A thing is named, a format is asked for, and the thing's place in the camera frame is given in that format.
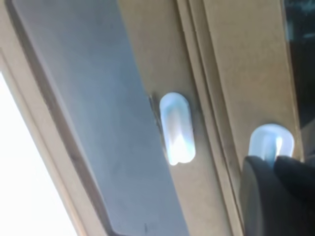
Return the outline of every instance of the glass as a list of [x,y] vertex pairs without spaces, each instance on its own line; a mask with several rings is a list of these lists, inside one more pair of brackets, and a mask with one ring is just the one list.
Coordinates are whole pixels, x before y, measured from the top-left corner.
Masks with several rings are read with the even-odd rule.
[[76,236],[0,72],[0,235]]

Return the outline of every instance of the window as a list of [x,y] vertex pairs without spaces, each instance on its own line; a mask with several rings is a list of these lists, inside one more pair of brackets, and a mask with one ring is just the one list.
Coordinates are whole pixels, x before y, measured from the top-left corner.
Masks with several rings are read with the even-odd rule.
[[0,235],[76,236],[0,72]]

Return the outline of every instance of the bright sky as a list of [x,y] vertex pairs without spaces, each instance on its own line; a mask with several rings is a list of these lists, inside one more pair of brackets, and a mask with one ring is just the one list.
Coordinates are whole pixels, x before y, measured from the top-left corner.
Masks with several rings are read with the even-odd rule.
[[77,236],[1,72],[0,236]]

